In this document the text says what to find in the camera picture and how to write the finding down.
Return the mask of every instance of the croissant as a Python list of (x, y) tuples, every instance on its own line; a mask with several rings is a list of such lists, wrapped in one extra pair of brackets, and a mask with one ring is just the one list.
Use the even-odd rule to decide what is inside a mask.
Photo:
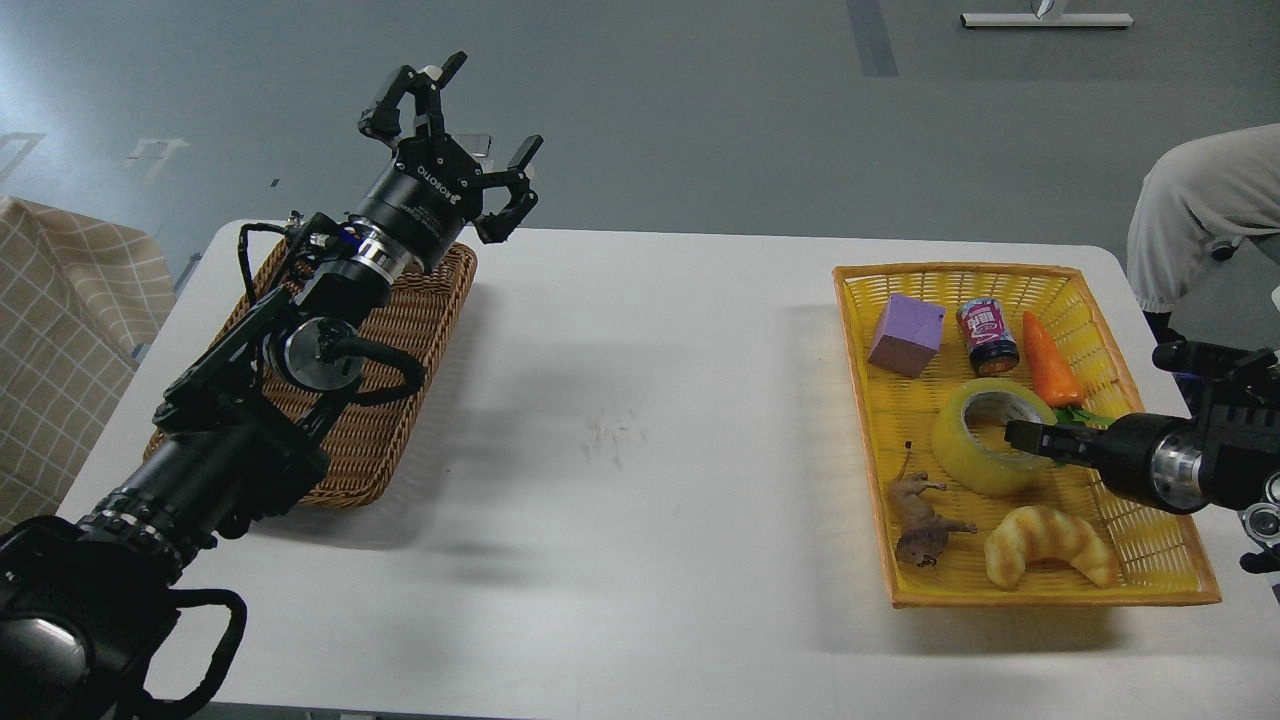
[(1120, 582), (1115, 552), (1084, 520), (1046, 507), (1028, 505), (1005, 515), (984, 544), (987, 577), (1006, 591), (1018, 587), (1028, 562), (1057, 557), (1098, 587)]

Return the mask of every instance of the yellow basket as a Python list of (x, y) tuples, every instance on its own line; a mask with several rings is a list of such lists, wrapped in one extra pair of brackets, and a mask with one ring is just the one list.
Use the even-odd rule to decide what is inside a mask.
[[(845, 319), (849, 366), (863, 425), (867, 478), (876, 518), (881, 566), (890, 601), (909, 606), (1111, 606), (1207, 605), (1221, 601), (1217, 582), (1188, 516), (1175, 516), (1111, 495), (1093, 470), (1055, 466), (1027, 489), (1005, 498), (947, 482), (933, 460), (931, 433), (943, 402), (974, 378), (955, 323), (963, 302), (995, 296), (1021, 346), (1021, 316), (1030, 310), (1053, 336), (1087, 392), (1085, 409), (1107, 418), (1142, 410), (1137, 387), (1082, 273), (1074, 268), (1012, 264), (904, 263), (841, 266), (833, 272)], [(946, 309), (942, 346), (919, 378), (867, 363), (876, 322), (891, 293)], [(1006, 378), (1030, 387), (1025, 363)], [(986, 442), (1000, 436), (979, 434)], [(974, 523), (978, 534), (955, 533), (938, 564), (904, 565), (893, 559), (901, 534), (886, 489), (911, 441), (909, 471), (927, 470), (947, 482), (924, 497), (940, 515)], [(1100, 588), (1065, 564), (1033, 564), (1018, 588), (988, 578), (983, 542), (1005, 514), (1021, 505), (1048, 505), (1089, 521), (1120, 560), (1121, 580)]]

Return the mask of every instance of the white pants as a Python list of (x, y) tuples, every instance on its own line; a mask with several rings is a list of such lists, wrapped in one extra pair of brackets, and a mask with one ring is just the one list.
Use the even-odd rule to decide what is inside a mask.
[(1129, 224), (1129, 287), (1143, 310), (1171, 313), (1215, 242), (1276, 233), (1280, 124), (1179, 145), (1142, 181)]

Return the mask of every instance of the beige checkered fabric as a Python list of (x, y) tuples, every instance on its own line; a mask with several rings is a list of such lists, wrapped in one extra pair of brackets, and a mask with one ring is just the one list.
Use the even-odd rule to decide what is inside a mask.
[(0, 196), (0, 532), (58, 507), (173, 302), (151, 237)]

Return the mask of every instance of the wicker basket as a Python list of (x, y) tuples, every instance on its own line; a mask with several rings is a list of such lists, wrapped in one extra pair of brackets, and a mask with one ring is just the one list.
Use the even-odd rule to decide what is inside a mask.
[[(901, 466), (904, 443), (911, 441), (910, 470), (947, 479), (933, 460), (931, 429), (947, 397), (973, 379), (956, 307), (978, 296), (1001, 301), (1015, 340), (1021, 340), (1021, 314), (1036, 313), (1085, 387), (1085, 407), (1116, 418), (1142, 410), (1133, 378), (1116, 348), (1097, 302), (1079, 270), (1004, 264), (920, 263), (841, 266), (833, 272), (845, 319), (854, 391), (863, 427), (881, 565), (890, 600), (906, 606), (1108, 606), (1204, 605), (1220, 602), (1208, 559), (1196, 525), (1111, 495), (1093, 470), (1055, 466), (1029, 488), (1006, 498), (989, 498), (948, 483), (928, 501), (947, 518), (978, 525), (978, 534), (951, 536), (934, 566), (896, 562), (893, 544), (901, 524), (890, 509), (888, 483)], [(942, 346), (924, 374), (908, 378), (867, 363), (876, 322), (890, 293), (904, 293), (947, 310)], [(1030, 387), (1025, 363), (1005, 377)], [(979, 438), (996, 447), (996, 434)], [(983, 542), (1005, 514), (1041, 503), (1088, 520), (1120, 560), (1121, 580), (1100, 588), (1065, 564), (1033, 564), (1012, 592), (997, 588), (986, 573)]]
[[(283, 259), (284, 245), (280, 243), (255, 278), (260, 296)], [(422, 398), (444, 356), (453, 323), (471, 288), (475, 268), (475, 252), (465, 245), (454, 243), (430, 275), (401, 273), (392, 286), (390, 304), (374, 310), (360, 327), (361, 337), (384, 342), (417, 357), (426, 370), (426, 379), (422, 389), (410, 398), (376, 407), (347, 406), (320, 446), (332, 461), (329, 474), (302, 498), (303, 505), (358, 507), (378, 500), (387, 489), (404, 452), (410, 430), (417, 421)], [(247, 310), (241, 299), (221, 332), (230, 329)], [(390, 387), (401, 382), (399, 373), (378, 363), (366, 363), (365, 373), (362, 389)], [(273, 373), (268, 373), (262, 395), (292, 420), (297, 420), (317, 397), (282, 382)], [(164, 437), (156, 430), (145, 456), (155, 452)]]

